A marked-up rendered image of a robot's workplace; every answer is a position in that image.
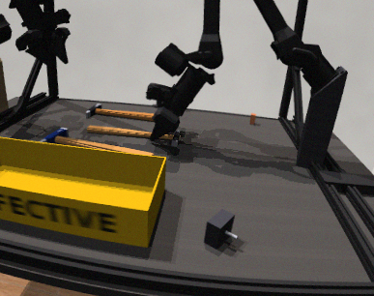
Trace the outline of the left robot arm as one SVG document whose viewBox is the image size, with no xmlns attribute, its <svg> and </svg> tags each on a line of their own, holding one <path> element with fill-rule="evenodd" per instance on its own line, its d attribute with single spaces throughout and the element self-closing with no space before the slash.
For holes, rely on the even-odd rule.
<svg viewBox="0 0 374 296">
<path fill-rule="evenodd" d="M 284 65 L 295 65 L 301 69 L 302 77 L 316 91 L 319 91 L 339 75 L 339 72 L 333 68 L 322 54 L 320 46 L 317 44 L 304 44 L 297 33 L 287 25 L 274 0 L 253 1 L 273 34 L 271 48 L 275 52 L 277 60 L 279 58 Z M 210 85 L 216 83 L 215 74 L 208 74 L 202 68 L 196 69 L 189 62 L 202 65 L 210 70 L 216 69 L 222 64 L 219 14 L 220 0 L 204 0 L 203 33 L 198 51 L 185 54 L 176 45 L 170 43 L 158 54 L 155 60 L 155 64 L 172 77 L 175 75 L 180 76 L 184 73 L 178 83 L 192 95 L 197 95 L 206 82 Z M 184 72 L 184 70 L 186 71 Z M 173 88 L 174 86 L 175 84 Z M 168 106 L 173 94 L 173 88 L 150 83 L 147 88 L 146 99 L 150 100 L 153 98 L 163 102 L 164 106 Z"/>
</svg>

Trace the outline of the yellow bin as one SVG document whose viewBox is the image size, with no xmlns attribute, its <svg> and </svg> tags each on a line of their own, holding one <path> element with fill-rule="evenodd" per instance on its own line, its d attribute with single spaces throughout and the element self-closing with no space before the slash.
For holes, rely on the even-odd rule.
<svg viewBox="0 0 374 296">
<path fill-rule="evenodd" d="M 163 157 L 0 137 L 0 219 L 148 248 L 165 171 Z"/>
</svg>

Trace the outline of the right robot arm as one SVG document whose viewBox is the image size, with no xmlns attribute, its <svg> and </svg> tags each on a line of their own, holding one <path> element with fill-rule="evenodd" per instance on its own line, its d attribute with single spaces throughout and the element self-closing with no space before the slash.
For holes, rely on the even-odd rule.
<svg viewBox="0 0 374 296">
<path fill-rule="evenodd" d="M 41 9 L 40 5 L 45 4 L 47 1 L 48 0 L 11 0 L 9 8 L 16 8 L 21 18 L 23 18 L 31 11 Z M 58 10 L 58 12 L 52 14 L 48 12 L 45 12 L 45 15 L 38 13 L 37 16 L 42 31 L 46 30 L 48 26 L 54 26 L 56 29 L 58 24 L 70 23 L 70 17 L 71 14 L 69 14 L 69 11 L 66 9 Z M 0 14 L 0 44 L 8 41 L 12 37 L 12 29 L 9 25 L 11 24 Z"/>
</svg>

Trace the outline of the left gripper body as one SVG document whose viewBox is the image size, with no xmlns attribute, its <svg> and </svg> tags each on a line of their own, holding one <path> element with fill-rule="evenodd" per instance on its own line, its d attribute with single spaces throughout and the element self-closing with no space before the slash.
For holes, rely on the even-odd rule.
<svg viewBox="0 0 374 296">
<path fill-rule="evenodd" d="M 189 104 L 193 102 L 196 95 L 190 94 L 182 88 L 178 82 L 172 91 L 173 94 L 168 106 L 159 107 L 152 119 L 171 133 L 174 133 L 180 124 L 180 119 L 177 114 L 183 116 L 185 110 Z"/>
</svg>

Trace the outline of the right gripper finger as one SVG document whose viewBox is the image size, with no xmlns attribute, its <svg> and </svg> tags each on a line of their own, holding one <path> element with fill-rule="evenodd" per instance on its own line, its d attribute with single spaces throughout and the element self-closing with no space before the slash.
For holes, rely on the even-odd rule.
<svg viewBox="0 0 374 296">
<path fill-rule="evenodd" d="M 47 39 L 42 39 L 26 49 L 25 52 L 31 54 L 32 56 L 46 64 L 50 69 L 53 69 L 55 66 L 46 45 Z"/>
<path fill-rule="evenodd" d="M 65 42 L 68 36 L 64 36 L 55 43 L 51 44 L 49 48 L 51 51 L 64 63 L 67 64 L 69 63 L 68 61 L 68 56 L 66 52 L 66 46 Z"/>
</svg>

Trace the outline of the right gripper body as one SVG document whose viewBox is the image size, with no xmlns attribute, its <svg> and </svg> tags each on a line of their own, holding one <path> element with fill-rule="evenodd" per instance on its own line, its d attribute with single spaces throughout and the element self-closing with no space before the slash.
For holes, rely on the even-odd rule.
<svg viewBox="0 0 374 296">
<path fill-rule="evenodd" d="M 42 31 L 39 25 L 38 18 L 37 18 L 38 13 L 45 15 L 45 12 L 43 12 L 42 9 L 36 9 L 36 10 L 29 12 L 22 18 L 23 20 L 23 22 L 21 23 L 22 27 L 27 27 L 28 30 L 34 30 L 34 31 L 27 31 L 15 40 L 15 45 L 18 51 L 27 49 L 27 46 L 28 48 L 31 47 L 33 44 L 35 44 L 42 38 L 47 39 L 48 43 L 53 44 L 59 39 L 61 39 L 62 37 L 64 37 L 65 36 L 64 34 L 68 34 L 68 35 L 71 34 L 69 29 L 66 27 L 58 27 L 57 29 L 55 29 L 54 26 L 48 26 L 48 27 L 46 26 L 47 29 Z"/>
</svg>

